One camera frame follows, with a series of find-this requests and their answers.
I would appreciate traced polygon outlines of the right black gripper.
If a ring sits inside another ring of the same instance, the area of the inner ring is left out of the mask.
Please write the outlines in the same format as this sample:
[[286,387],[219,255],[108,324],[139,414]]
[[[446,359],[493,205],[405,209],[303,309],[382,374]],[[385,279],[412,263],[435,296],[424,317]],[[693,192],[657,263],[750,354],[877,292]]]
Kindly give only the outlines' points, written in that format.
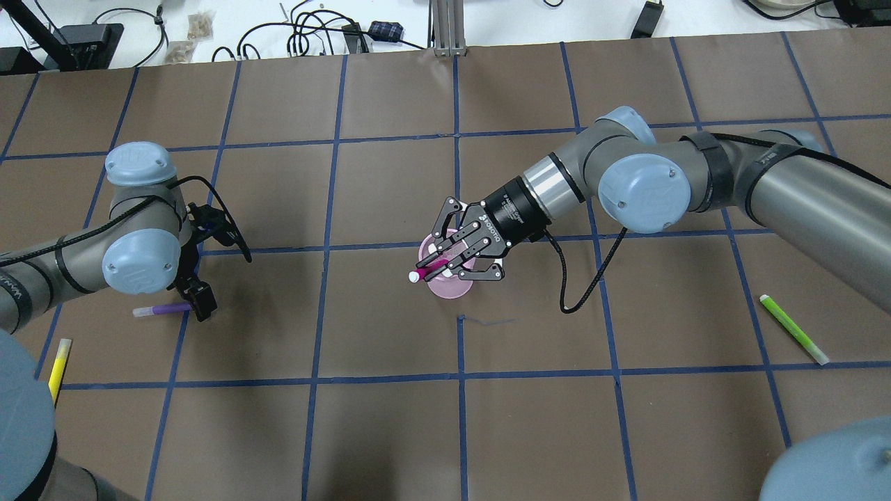
[[[460,242],[465,245],[461,256],[450,263],[437,260],[432,280],[443,281],[500,281],[505,273],[502,260],[483,270],[467,269],[466,262],[474,257],[502,259],[524,240],[535,241],[551,224],[543,208],[528,189],[522,177],[515,177],[493,191],[480,202],[467,204],[448,198],[432,229],[435,244],[451,251]],[[415,264],[425,265],[418,261]]]

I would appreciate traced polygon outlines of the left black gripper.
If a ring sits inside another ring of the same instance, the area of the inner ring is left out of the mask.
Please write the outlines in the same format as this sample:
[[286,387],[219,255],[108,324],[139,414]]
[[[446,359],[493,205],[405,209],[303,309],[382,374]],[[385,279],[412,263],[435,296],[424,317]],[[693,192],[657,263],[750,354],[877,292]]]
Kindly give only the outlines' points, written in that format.
[[178,293],[188,293],[188,302],[197,321],[206,321],[219,307],[209,283],[198,279],[198,242],[191,237],[182,245],[178,261],[178,269],[173,282],[173,289]]

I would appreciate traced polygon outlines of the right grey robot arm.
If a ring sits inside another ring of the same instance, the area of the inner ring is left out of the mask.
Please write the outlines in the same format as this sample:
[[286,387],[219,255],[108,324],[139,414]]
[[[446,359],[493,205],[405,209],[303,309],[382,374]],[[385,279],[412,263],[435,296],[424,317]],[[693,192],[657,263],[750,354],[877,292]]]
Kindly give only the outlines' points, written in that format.
[[636,234],[661,232],[687,213],[736,207],[889,310],[888,182],[822,152],[802,131],[698,132],[659,143],[628,106],[479,202],[446,199],[409,279],[499,281],[515,246],[547,237],[549,225],[595,200]]

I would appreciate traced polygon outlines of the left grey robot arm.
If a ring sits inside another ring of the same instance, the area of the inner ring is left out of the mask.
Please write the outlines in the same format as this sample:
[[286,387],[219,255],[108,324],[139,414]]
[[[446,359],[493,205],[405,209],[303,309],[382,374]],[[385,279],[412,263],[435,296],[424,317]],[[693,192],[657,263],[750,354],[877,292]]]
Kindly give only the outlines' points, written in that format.
[[209,285],[195,271],[209,232],[182,196],[169,151],[125,143],[107,155],[104,169],[114,187],[105,224],[2,255],[3,333],[106,288],[130,295],[176,289],[198,316],[213,311]]

